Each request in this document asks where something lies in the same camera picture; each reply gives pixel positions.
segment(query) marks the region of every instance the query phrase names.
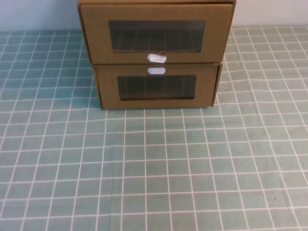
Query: cardboard drawer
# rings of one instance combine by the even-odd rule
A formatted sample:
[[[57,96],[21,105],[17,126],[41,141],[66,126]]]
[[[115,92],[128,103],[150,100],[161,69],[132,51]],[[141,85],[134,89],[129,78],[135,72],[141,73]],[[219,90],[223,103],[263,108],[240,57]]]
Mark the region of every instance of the cardboard drawer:
[[[222,64],[98,65],[104,109],[213,106]]]
[[[111,4],[79,0],[78,9],[92,64],[149,64],[162,54],[166,64],[219,63],[234,2]]]

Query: brown cardboard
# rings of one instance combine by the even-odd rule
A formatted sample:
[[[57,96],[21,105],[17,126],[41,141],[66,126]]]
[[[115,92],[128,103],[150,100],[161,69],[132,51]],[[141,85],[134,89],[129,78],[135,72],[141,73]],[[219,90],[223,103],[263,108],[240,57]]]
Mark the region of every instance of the brown cardboard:
[[[165,75],[196,75],[194,99],[120,100],[117,77],[149,76],[147,70],[150,67],[164,67]],[[222,64],[96,65],[93,71],[104,109],[179,108],[213,106],[221,67]]]
[[[93,64],[149,64],[150,53],[167,57],[166,64],[222,61],[235,1],[232,0],[79,0],[78,11]],[[205,21],[200,52],[114,52],[110,20]]]

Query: cardboard drawer unit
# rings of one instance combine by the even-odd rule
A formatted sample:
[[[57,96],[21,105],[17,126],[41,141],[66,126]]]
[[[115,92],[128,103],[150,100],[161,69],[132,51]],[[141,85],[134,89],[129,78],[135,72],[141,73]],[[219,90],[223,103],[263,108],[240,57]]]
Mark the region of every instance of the cardboard drawer unit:
[[[79,0],[102,108],[213,106],[235,0]]]

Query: drawer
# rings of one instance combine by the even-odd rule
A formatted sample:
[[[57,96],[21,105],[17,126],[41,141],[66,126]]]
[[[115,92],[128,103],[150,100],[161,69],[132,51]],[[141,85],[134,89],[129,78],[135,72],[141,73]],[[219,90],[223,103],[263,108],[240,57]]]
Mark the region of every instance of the drawer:
[[[222,64],[98,65],[104,109],[213,106]]]
[[[78,8],[92,64],[219,63],[234,4],[110,4]]]

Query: green grid tablecloth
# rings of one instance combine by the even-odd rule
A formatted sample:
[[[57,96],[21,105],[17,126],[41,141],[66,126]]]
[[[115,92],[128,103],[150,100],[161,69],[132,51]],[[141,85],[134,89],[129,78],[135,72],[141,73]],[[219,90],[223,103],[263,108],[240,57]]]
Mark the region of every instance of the green grid tablecloth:
[[[308,28],[224,63],[213,108],[104,111],[81,31],[0,32],[0,230],[307,231]]]

